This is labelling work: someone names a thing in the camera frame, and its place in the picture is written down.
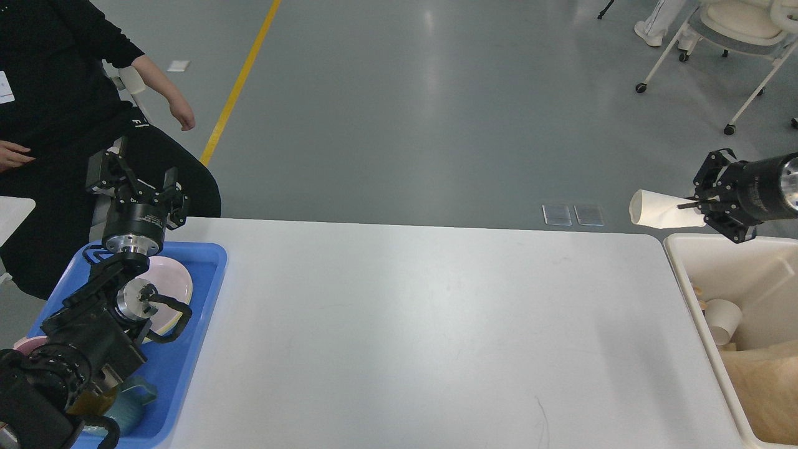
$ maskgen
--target plastic bin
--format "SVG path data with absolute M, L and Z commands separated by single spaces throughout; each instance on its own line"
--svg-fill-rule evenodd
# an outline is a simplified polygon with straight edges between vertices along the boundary
M 673 234 L 665 250 L 744 444 L 798 449 L 753 434 L 691 285 L 703 291 L 703 300 L 722 298 L 740 307 L 742 320 L 732 338 L 737 350 L 798 340 L 798 240 L 757 237 L 734 244 L 723 236 Z
M 61 302 L 89 278 L 89 264 L 78 251 L 58 282 L 53 295 L 41 310 L 28 332 L 28 337 L 43 335 L 41 322 L 61 308 Z M 158 399 L 145 408 L 144 418 L 130 435 L 119 438 L 117 449 L 152 449 L 166 447 L 191 382 L 197 358 L 200 355 L 205 332 L 219 295 L 227 253 L 217 244 L 196 242 L 164 243 L 161 256 L 171 257 L 185 265 L 192 275 L 192 318 L 183 334 L 168 344 L 146 343 L 141 351 L 147 362 L 136 370 L 148 382 L 158 387 Z M 81 433 L 74 449 L 95 449 L 101 437 Z

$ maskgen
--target teal cup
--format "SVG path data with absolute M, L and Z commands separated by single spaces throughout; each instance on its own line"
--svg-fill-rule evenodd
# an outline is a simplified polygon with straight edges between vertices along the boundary
M 144 380 L 140 375 L 133 375 L 117 387 L 116 398 L 110 408 L 103 412 L 119 424 L 120 434 L 125 436 L 133 431 L 144 417 L 144 406 L 158 397 L 158 388 Z M 108 432 L 97 426 L 84 426 L 84 432 L 105 436 Z

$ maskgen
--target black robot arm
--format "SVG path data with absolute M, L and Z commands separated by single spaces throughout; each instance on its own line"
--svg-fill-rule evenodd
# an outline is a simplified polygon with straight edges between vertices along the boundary
M 704 221 L 734 243 L 757 236 L 764 221 L 798 218 L 798 153 L 739 161 L 731 149 L 707 155 L 696 177 L 694 202 Z
M 123 149 L 94 155 L 86 180 L 90 192 L 113 195 L 102 240 L 112 255 L 93 264 L 88 281 L 43 321 L 45 344 L 27 356 L 0 351 L 2 449 L 66 449 L 85 423 L 108 430 L 100 448 L 115 447 L 119 427 L 111 419 L 67 410 L 84 391 L 102 394 L 146 362 L 140 350 L 145 337 L 172 341 L 191 318 L 188 306 L 135 279 L 163 248 L 165 229 L 185 223 L 188 197 L 176 182 L 176 169 L 155 189 L 136 179 L 123 156 Z M 158 304 L 183 313 L 168 336 L 150 330 Z

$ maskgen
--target black pants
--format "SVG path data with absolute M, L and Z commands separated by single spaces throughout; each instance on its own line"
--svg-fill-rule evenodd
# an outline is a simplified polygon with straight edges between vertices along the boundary
M 135 112 L 122 125 L 98 127 L 36 161 L 0 173 L 0 195 L 33 198 L 36 208 L 0 247 L 0 259 L 25 293 L 46 300 L 75 252 L 89 241 L 97 197 L 85 191 L 89 157 L 128 136 L 125 160 L 136 177 L 157 187 L 178 168 L 178 182 L 191 198 L 188 214 L 220 217 L 219 187 L 210 172 L 180 144 Z

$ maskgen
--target gray floor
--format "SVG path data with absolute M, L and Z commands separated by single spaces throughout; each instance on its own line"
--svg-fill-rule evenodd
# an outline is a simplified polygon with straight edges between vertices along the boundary
M 199 156 L 271 2 L 95 3 L 160 66 L 192 61 L 170 76 L 197 129 L 181 133 L 156 94 L 147 102 Z M 798 61 L 727 137 L 770 65 L 703 42 L 636 94 L 660 50 L 632 26 L 654 3 L 618 2 L 598 21 L 604 0 L 284 0 L 211 160 L 224 215 L 663 238 L 672 231 L 630 223 L 634 191 L 689 194 L 710 150 L 794 151 Z M 545 203 L 599 205 L 606 226 L 547 226 Z M 760 235 L 797 238 L 798 223 Z M 8 303 L 4 322 L 20 325 L 4 323 L 6 345 L 30 321 Z

